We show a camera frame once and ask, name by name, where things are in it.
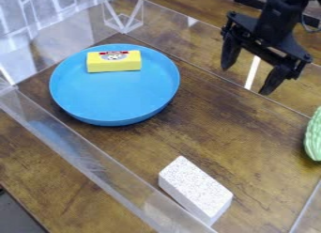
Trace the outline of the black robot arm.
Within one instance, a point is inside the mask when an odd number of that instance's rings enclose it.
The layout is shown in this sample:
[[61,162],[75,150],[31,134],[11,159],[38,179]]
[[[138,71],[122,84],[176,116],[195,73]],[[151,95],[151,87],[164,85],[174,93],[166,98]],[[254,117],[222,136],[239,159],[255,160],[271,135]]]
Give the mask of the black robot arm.
[[223,27],[222,68],[228,70],[247,49],[274,69],[260,89],[270,95],[286,80],[298,79],[312,56],[294,37],[294,28],[304,22],[304,10],[312,0],[267,0],[259,18],[230,11]]

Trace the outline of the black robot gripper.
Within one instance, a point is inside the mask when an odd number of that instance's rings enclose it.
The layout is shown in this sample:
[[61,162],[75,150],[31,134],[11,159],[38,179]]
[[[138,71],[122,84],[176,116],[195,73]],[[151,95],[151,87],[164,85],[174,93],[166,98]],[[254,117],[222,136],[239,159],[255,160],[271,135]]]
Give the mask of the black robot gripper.
[[310,53],[298,44],[292,32],[310,0],[268,0],[259,18],[230,11],[223,27],[222,68],[228,70],[247,49],[272,66],[259,91],[270,95],[287,79],[296,79],[312,62]]

